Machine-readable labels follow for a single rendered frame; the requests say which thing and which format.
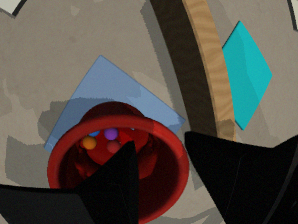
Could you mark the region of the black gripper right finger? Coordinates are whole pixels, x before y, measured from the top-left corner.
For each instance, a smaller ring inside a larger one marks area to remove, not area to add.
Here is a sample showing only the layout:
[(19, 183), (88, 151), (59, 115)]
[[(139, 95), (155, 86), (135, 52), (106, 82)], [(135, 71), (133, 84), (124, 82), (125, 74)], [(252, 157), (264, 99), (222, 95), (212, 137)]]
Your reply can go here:
[(298, 164), (298, 135), (255, 147), (193, 131), (186, 151), (225, 224), (267, 224)]

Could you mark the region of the purple marble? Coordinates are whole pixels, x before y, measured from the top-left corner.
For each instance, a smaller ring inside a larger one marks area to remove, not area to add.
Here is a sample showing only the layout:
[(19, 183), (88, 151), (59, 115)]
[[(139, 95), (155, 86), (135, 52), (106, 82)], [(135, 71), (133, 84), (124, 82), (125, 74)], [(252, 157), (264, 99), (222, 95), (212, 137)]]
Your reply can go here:
[(108, 128), (105, 129), (104, 135), (108, 140), (114, 140), (118, 136), (118, 129), (117, 128)]

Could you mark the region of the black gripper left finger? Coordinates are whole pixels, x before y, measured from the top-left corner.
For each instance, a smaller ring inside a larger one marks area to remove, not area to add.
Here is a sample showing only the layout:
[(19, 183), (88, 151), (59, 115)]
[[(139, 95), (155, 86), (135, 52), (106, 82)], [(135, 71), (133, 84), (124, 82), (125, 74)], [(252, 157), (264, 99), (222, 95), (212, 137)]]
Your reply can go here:
[(74, 188), (0, 184), (0, 214), (8, 224), (138, 224), (138, 185), (130, 140)]

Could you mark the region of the red marble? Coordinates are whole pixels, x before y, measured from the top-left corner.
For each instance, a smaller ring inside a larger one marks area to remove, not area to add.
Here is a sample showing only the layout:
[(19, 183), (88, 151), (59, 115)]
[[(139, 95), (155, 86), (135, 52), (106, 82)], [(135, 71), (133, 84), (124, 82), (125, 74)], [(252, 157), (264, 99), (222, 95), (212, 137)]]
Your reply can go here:
[(108, 148), (109, 152), (116, 153), (118, 149), (121, 148), (120, 141), (114, 139), (114, 140), (109, 140), (108, 144), (106, 144), (106, 148)]

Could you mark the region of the dark red cup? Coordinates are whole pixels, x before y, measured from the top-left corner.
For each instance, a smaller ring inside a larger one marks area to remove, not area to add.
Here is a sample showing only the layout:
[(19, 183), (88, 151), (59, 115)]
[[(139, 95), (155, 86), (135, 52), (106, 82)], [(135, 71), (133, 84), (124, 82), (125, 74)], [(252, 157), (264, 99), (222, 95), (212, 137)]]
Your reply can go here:
[[(105, 129), (117, 128), (122, 145), (136, 141), (138, 171), (138, 224), (168, 212), (185, 190), (190, 172), (188, 152), (173, 131), (141, 115), (132, 105), (108, 101), (94, 105), (80, 123), (69, 128), (49, 155), (49, 188), (74, 188), (92, 176), (114, 153), (106, 148)], [(97, 145), (86, 149), (82, 137), (100, 131)]]

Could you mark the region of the orange marble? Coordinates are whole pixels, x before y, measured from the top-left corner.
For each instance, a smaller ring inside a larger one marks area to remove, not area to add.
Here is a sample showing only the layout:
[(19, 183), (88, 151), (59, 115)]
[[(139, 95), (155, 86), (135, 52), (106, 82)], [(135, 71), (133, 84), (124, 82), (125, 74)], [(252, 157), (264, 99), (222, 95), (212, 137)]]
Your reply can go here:
[(86, 149), (93, 149), (97, 145), (96, 137), (84, 136), (82, 137), (82, 144)]

